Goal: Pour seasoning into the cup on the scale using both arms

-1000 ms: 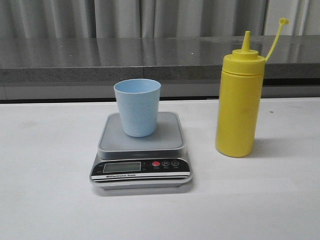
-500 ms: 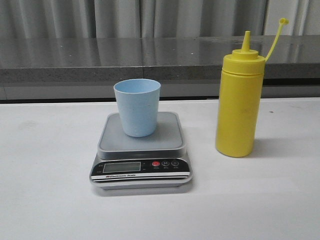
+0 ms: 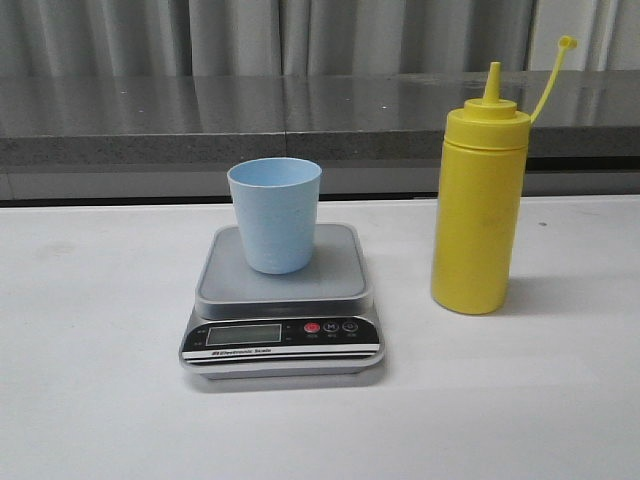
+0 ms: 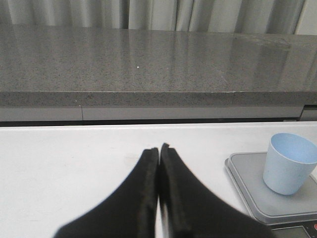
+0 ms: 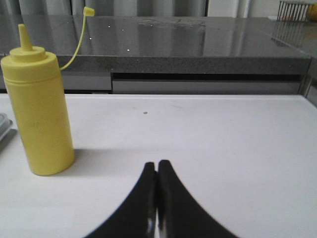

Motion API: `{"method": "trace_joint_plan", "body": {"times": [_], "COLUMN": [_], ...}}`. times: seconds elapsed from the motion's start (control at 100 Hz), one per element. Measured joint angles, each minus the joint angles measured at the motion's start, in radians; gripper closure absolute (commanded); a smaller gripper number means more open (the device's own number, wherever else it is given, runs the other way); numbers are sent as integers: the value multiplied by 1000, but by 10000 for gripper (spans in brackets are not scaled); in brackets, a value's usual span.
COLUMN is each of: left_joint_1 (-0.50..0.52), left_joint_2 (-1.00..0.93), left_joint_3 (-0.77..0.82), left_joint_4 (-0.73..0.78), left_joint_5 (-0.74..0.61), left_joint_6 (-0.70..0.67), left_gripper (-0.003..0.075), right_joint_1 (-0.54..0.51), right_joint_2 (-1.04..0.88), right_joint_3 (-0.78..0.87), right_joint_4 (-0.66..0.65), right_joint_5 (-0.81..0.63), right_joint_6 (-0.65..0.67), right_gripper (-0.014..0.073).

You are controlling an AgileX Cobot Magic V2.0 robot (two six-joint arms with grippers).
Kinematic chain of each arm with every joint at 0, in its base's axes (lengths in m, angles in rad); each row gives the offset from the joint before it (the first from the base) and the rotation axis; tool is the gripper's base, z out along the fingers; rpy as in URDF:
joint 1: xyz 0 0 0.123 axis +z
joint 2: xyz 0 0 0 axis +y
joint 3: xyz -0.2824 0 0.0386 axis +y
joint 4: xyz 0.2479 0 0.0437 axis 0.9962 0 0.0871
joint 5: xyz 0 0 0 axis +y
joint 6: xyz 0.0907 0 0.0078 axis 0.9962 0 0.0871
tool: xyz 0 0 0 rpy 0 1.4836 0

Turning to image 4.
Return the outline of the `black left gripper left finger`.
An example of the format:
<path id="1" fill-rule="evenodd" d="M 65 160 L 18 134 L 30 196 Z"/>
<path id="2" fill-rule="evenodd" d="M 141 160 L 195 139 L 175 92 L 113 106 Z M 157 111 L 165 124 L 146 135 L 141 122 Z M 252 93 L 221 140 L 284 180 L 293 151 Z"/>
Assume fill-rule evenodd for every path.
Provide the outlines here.
<path id="1" fill-rule="evenodd" d="M 158 168 L 158 149 L 145 149 L 131 173 L 107 199 L 62 226 L 55 237 L 155 237 Z"/>

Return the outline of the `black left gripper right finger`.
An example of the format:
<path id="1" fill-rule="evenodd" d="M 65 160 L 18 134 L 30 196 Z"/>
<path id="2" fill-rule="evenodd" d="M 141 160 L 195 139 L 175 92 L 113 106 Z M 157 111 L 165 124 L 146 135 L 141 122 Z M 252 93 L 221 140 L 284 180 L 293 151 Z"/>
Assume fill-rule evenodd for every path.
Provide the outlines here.
<path id="1" fill-rule="evenodd" d="M 273 238 L 266 225 L 236 210 L 205 187 L 174 148 L 163 144 L 159 202 L 170 238 Z"/>

